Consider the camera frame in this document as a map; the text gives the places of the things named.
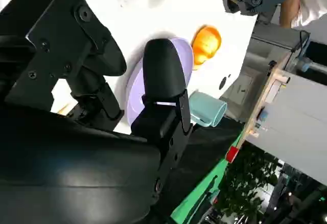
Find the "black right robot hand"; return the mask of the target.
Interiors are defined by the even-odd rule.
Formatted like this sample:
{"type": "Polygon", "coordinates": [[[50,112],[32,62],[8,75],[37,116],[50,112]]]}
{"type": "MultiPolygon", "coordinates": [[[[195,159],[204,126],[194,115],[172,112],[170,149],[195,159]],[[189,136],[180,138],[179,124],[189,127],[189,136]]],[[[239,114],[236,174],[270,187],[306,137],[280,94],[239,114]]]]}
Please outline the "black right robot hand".
{"type": "Polygon", "coordinates": [[[145,46],[131,134],[106,76],[125,58],[85,0],[1,10],[1,223],[172,223],[157,208],[192,131],[179,55],[145,46]]]}

